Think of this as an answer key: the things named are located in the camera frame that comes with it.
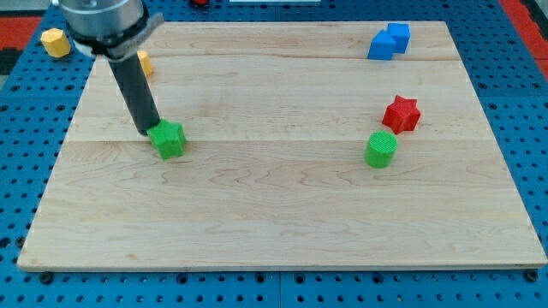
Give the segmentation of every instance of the green cylinder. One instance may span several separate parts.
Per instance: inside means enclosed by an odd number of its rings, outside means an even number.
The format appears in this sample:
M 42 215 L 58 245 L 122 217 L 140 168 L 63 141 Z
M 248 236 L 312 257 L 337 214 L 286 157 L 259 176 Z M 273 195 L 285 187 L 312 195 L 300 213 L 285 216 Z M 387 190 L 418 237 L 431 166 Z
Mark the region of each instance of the green cylinder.
M 385 131 L 378 131 L 369 137 L 363 157 L 371 167 L 384 168 L 392 161 L 396 149 L 396 136 Z

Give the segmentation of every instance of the blue pegboard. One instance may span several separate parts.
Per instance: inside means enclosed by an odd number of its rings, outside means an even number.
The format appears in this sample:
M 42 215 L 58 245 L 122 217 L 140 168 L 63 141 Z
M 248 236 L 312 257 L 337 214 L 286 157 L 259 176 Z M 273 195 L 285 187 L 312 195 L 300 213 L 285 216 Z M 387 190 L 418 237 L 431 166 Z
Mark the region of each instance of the blue pegboard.
M 496 1 L 323 0 L 230 6 L 148 0 L 167 21 L 446 21 L 542 243 L 548 243 L 548 84 Z M 45 54 L 49 9 L 0 92 L 0 307 L 548 306 L 548 271 L 29 274 L 16 265 L 92 67 Z

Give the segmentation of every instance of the black cylindrical rod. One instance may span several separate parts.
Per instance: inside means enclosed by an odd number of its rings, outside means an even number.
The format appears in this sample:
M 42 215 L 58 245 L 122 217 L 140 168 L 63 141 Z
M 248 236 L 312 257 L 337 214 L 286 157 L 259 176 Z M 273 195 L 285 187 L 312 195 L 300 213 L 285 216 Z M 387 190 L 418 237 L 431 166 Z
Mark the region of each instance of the black cylindrical rod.
M 137 130 L 146 136 L 146 130 L 160 122 L 160 115 L 137 54 L 109 64 Z

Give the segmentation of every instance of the yellow block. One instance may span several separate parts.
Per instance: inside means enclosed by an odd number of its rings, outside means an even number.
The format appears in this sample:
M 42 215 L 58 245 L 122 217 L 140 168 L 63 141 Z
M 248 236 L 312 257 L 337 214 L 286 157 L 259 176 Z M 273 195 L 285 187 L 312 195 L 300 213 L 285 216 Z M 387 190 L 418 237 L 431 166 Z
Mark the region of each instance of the yellow block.
M 152 68 L 151 58 L 148 56 L 148 52 L 139 50 L 137 51 L 137 56 L 139 57 L 140 66 L 143 68 L 145 76 L 150 76 L 154 69 Z
M 59 58 L 70 52 L 70 43 L 61 29 L 52 28 L 42 33 L 40 38 L 48 55 Z

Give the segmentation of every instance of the wooden board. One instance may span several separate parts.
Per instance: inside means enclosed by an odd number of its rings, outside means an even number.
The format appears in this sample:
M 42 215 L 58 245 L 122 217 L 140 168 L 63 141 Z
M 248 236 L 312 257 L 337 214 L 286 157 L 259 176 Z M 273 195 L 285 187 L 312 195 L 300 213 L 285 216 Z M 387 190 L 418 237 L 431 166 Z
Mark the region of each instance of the wooden board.
M 443 22 L 367 61 L 384 22 L 170 23 L 144 49 L 186 155 L 162 161 L 97 60 L 24 270 L 464 270 L 546 257 Z M 363 150 L 400 94 L 414 132 Z

